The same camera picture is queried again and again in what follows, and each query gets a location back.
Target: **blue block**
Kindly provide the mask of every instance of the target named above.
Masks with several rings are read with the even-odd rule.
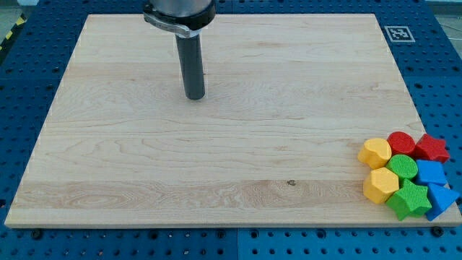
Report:
[[[426,186],[429,183],[434,183],[444,186],[448,182],[441,162],[417,160],[417,167],[419,169],[415,180],[417,185]]]
[[[428,184],[427,197],[432,203],[432,208],[426,215],[429,221],[441,215],[460,196],[458,192],[444,188],[433,183]]]

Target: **block pile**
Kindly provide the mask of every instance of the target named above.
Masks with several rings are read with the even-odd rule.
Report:
[[[446,188],[443,163],[449,159],[446,142],[424,134],[415,143],[401,131],[387,139],[368,139],[358,160],[372,168],[363,193],[376,204],[387,204],[398,219],[441,215],[460,196]]]

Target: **red star block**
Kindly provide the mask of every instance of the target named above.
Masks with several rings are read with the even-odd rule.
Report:
[[[412,137],[401,131],[391,133],[387,139],[392,155],[407,155],[412,157],[416,143]]]
[[[435,139],[429,134],[424,134],[414,149],[414,159],[416,160],[432,160],[445,163],[449,157],[449,153],[446,151],[446,141]]]

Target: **wooden board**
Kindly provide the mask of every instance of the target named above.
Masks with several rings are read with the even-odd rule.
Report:
[[[90,15],[9,210],[11,228],[388,227],[361,144],[422,123],[373,15],[219,15],[207,96],[172,34]]]

